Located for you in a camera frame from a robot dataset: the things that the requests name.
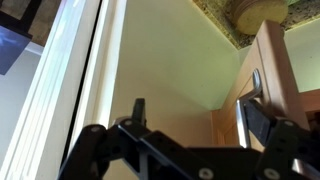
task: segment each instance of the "ceiling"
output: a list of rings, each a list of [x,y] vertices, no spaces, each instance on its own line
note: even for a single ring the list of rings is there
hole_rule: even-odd
[[[20,19],[30,0],[0,0],[1,11]],[[44,46],[47,42],[52,23],[56,16],[61,0],[42,0],[37,15],[32,23],[29,33],[33,35],[32,41]]]
[[[255,36],[240,33],[232,23],[232,5],[245,0],[193,1],[237,49],[252,43]],[[286,31],[320,18],[319,0],[287,0],[287,3],[289,5],[288,15],[281,24]]]

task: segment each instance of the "white wall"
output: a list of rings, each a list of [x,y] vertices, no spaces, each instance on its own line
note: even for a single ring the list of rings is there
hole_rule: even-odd
[[[320,19],[285,33],[285,43],[299,92],[320,88]],[[249,47],[239,51],[242,63]]]
[[[185,146],[210,145],[210,110],[238,70],[238,51],[191,0],[130,0],[111,119],[130,115],[143,97],[148,128]],[[107,178],[135,179],[121,163]]]
[[[42,47],[30,43],[6,75],[0,75],[0,167],[36,71]]]

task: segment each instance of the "wooden door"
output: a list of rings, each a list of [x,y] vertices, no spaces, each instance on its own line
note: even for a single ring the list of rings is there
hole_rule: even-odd
[[[262,97],[257,100],[263,107],[275,116],[287,117],[302,128],[309,128],[283,36],[278,23],[265,21],[260,27],[222,108],[212,114],[215,145],[239,145],[236,101],[253,89],[255,69],[262,83]],[[253,148],[260,148],[255,142],[251,143]]]

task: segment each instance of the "metal handle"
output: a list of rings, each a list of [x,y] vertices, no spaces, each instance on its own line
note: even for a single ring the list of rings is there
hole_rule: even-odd
[[[253,71],[252,79],[253,79],[254,89],[249,93],[241,96],[237,100],[237,105],[236,105],[239,141],[240,141],[240,145],[244,148],[248,148],[251,146],[248,124],[246,121],[246,115],[244,113],[244,101],[262,96],[262,84],[261,84],[261,79],[260,79],[260,74],[258,69],[255,69]]]

